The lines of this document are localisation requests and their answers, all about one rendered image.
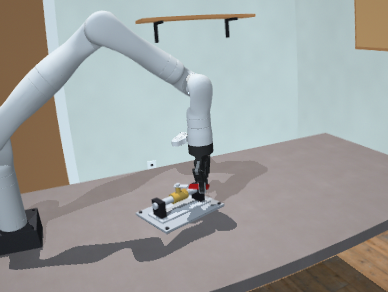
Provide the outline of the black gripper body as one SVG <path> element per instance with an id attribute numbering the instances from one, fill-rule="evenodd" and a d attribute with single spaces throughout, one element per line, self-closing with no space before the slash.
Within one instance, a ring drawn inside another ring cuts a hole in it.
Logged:
<path id="1" fill-rule="evenodd" d="M 206 146 L 190 146 L 188 145 L 188 152 L 195 157 L 195 166 L 197 161 L 200 161 L 200 169 L 204 172 L 204 160 L 208 155 L 213 153 L 213 143 Z"/>

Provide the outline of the ball valve with red lever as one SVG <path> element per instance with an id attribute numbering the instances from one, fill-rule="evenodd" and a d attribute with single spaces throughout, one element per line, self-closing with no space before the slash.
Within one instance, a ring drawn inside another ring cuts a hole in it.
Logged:
<path id="1" fill-rule="evenodd" d="M 159 198 L 152 199 L 153 212 L 148 213 L 148 215 L 162 224 L 211 202 L 211 200 L 205 198 L 205 194 L 200 194 L 199 190 L 196 190 L 199 189 L 196 182 L 190 185 L 176 183 L 173 187 L 176 188 L 176 192 L 170 194 L 169 197 L 163 200 Z M 189 189 L 181 190 L 181 188 Z"/>

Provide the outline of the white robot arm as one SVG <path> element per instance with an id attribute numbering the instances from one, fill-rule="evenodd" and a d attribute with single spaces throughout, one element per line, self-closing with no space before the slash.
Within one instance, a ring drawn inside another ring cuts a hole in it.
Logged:
<path id="1" fill-rule="evenodd" d="M 135 34 L 111 12 L 95 12 L 64 44 L 39 62 L 0 107 L 0 230 L 12 232 L 27 224 L 10 137 L 64 86 L 86 58 L 102 46 L 129 57 L 190 96 L 190 107 L 186 112 L 187 133 L 181 132 L 172 139 L 173 147 L 187 142 L 190 146 L 213 143 L 210 79 L 195 74 L 178 59 Z"/>

